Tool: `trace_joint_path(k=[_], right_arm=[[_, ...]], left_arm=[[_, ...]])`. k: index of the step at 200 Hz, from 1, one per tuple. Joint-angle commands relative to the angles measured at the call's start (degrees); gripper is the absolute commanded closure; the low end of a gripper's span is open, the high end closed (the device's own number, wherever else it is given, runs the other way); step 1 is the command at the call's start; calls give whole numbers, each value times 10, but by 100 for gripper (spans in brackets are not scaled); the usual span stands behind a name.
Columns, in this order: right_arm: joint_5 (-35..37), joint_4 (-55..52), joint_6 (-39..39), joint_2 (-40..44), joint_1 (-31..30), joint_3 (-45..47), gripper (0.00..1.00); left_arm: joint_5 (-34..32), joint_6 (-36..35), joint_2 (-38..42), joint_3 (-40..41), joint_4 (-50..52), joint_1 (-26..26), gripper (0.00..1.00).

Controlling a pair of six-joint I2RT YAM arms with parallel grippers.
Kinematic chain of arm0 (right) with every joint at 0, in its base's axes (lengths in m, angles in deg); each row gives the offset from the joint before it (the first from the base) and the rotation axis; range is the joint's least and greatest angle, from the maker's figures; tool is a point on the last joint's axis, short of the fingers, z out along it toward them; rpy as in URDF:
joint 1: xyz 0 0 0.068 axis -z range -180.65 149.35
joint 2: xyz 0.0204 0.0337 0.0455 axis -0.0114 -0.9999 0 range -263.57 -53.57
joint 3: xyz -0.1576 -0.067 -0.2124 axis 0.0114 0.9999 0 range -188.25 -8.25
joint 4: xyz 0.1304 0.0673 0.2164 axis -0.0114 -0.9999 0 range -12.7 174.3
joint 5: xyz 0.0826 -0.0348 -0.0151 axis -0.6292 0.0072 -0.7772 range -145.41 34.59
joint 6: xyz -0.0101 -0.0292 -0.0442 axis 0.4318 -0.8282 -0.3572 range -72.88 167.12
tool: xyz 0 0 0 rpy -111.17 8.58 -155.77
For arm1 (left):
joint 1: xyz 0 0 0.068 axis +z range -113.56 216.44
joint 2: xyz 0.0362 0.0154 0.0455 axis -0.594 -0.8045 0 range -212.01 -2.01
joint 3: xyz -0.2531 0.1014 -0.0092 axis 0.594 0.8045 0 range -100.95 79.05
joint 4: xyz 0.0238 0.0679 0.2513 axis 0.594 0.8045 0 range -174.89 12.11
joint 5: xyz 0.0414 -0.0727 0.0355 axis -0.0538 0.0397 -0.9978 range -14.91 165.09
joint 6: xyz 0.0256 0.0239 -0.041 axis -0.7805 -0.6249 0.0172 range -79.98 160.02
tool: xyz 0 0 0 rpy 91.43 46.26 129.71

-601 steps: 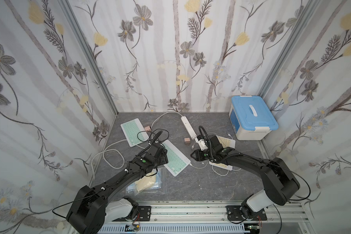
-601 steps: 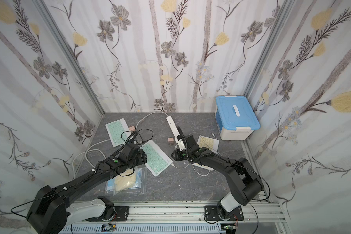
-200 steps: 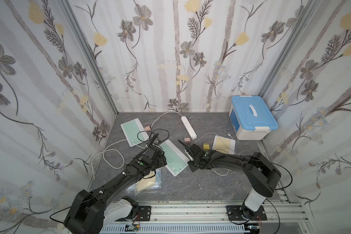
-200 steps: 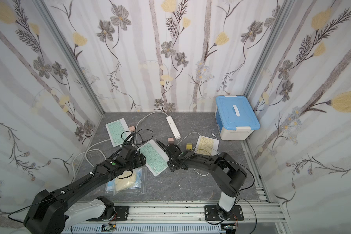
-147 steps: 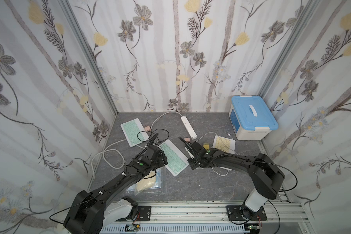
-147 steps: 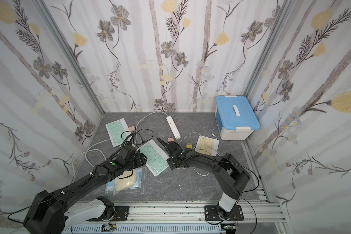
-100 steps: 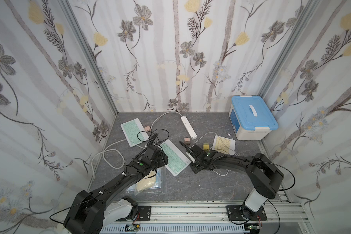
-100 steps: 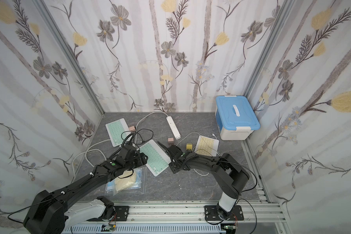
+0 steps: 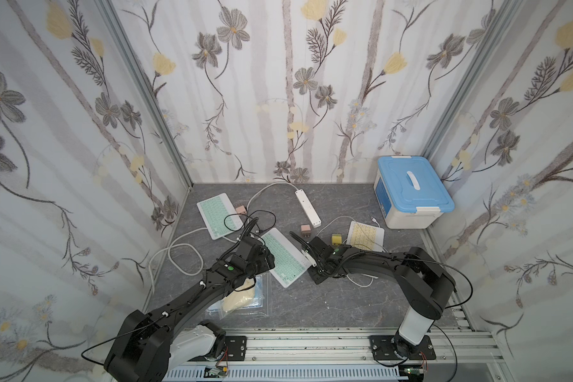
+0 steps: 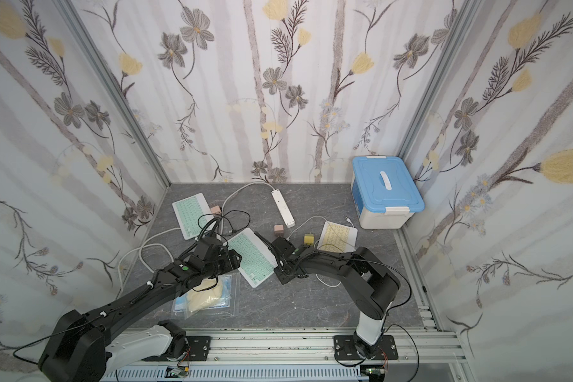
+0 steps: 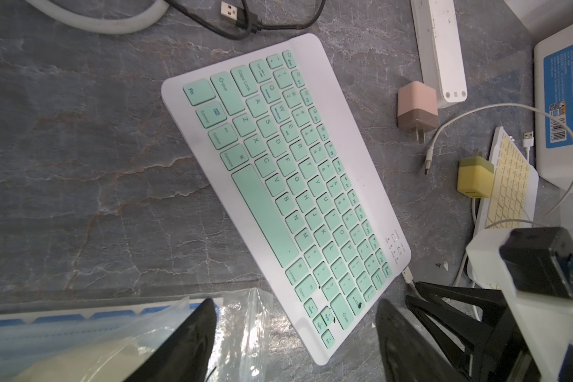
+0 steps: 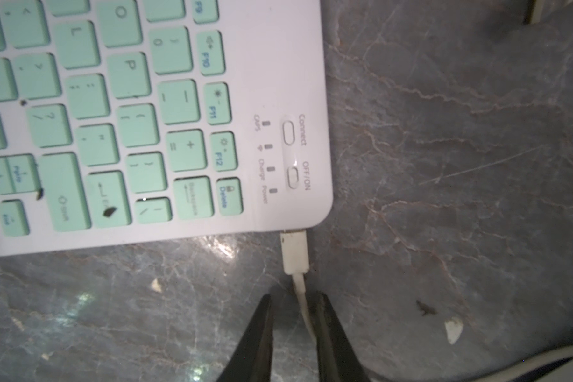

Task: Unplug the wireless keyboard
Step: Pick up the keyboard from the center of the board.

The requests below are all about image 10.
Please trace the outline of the white power strip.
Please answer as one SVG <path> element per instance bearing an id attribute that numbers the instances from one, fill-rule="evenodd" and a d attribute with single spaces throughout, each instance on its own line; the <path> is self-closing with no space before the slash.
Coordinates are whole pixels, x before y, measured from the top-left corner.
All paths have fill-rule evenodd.
<path id="1" fill-rule="evenodd" d="M 293 228 L 295 226 L 295 219 L 289 209 L 286 200 L 283 197 L 283 194 L 279 189 L 272 190 L 272 197 L 275 201 L 275 204 L 279 210 L 279 213 L 283 219 L 284 224 L 288 228 Z"/>

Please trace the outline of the yellow charger plug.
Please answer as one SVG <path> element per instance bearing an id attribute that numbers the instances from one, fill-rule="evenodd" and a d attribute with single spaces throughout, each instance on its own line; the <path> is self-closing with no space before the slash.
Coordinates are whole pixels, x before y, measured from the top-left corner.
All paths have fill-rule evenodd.
<path id="1" fill-rule="evenodd" d="M 308 246 L 312 246 L 315 243 L 315 236 L 313 234 L 305 234 L 303 243 Z"/>

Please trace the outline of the yellow wireless keyboard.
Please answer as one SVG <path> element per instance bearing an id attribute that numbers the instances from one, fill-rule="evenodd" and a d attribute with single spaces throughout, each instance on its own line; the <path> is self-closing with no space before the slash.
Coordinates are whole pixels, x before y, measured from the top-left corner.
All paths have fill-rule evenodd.
<path id="1" fill-rule="evenodd" d="M 355 251 L 357 234 L 358 230 L 354 227 L 326 222 L 317 249 L 335 253 Z"/>

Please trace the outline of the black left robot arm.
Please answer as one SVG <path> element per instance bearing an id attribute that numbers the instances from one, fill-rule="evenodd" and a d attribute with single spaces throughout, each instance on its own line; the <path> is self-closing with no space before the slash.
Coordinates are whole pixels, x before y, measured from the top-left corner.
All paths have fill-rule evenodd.
<path id="1" fill-rule="evenodd" d="M 143 286 L 82 314 L 72 310 L 57 322 L 38 361 L 51 381 L 98 381 L 106 373 L 149 357 L 180 361 L 190 351 L 186 331 L 170 320 L 113 345 L 117 337 L 161 305 L 206 279 L 235 271 L 242 256 L 213 237 L 197 241 L 188 253 L 157 270 Z"/>

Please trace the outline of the green wireless keyboard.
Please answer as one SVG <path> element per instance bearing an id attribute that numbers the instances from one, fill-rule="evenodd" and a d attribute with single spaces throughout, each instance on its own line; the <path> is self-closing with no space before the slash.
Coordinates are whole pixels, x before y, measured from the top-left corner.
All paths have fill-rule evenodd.
<path id="1" fill-rule="evenodd" d="M 172 203 L 181 235 L 185 240 L 197 237 L 214 215 L 202 193 Z"/>
<path id="2" fill-rule="evenodd" d="M 250 228 L 228 240 L 228 246 L 241 255 L 239 271 L 252 288 L 257 288 L 274 274 L 275 256 Z"/>

